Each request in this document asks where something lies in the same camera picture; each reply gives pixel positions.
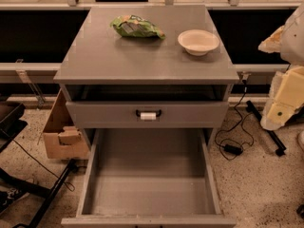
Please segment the white robot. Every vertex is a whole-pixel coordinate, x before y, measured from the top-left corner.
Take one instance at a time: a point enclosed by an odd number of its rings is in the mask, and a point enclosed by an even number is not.
[[[286,73],[275,74],[260,121],[264,129],[277,130],[304,106],[304,4],[258,49],[279,52],[290,63]],[[299,133],[298,142],[304,150],[304,131]]]

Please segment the drawer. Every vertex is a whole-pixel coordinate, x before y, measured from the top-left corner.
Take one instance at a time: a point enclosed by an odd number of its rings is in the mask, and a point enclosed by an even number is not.
[[[79,128],[220,127],[226,102],[68,102]]]
[[[96,132],[71,228],[228,228],[202,130]]]

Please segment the brown box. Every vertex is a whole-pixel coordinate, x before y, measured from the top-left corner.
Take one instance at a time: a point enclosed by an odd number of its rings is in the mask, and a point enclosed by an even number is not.
[[[49,159],[88,159],[89,147],[83,134],[73,125],[62,91],[51,109],[43,138]]]

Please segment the snack bag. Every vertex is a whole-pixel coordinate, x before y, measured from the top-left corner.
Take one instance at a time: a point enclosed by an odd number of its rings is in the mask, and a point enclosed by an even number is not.
[[[164,33],[151,22],[136,15],[119,16],[111,24],[121,36],[165,38]]]

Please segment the speckled floor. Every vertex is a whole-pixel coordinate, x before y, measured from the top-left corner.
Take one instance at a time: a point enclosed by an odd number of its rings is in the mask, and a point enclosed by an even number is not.
[[[60,175],[67,161],[49,160],[41,138],[49,112],[49,109],[26,110],[22,119],[28,122],[28,126],[15,140],[48,169]],[[244,108],[240,112],[247,114]],[[229,129],[238,118],[238,114],[230,109],[222,129]],[[304,227],[304,220],[295,211],[304,203],[304,152],[296,141],[296,136],[304,125],[284,127],[276,132],[287,147],[283,157],[275,154],[275,144],[261,130],[253,115],[246,118],[243,126],[253,135],[254,145],[244,145],[243,154],[233,161],[224,159],[215,145],[210,149],[224,216],[234,218],[237,228]],[[218,142],[223,138],[240,143],[251,140],[240,126],[229,134],[219,135]],[[45,187],[50,187],[56,180],[14,142],[0,154],[0,163],[9,174],[21,179],[34,177]],[[78,164],[85,165],[86,162],[80,161]],[[67,181],[75,186],[75,191],[70,192],[62,187],[38,227],[61,227],[62,218],[75,216],[84,174],[85,169],[80,168],[77,173],[69,175]],[[42,199],[33,195],[18,201],[1,215],[0,227],[12,227],[17,223],[29,224],[41,203]]]

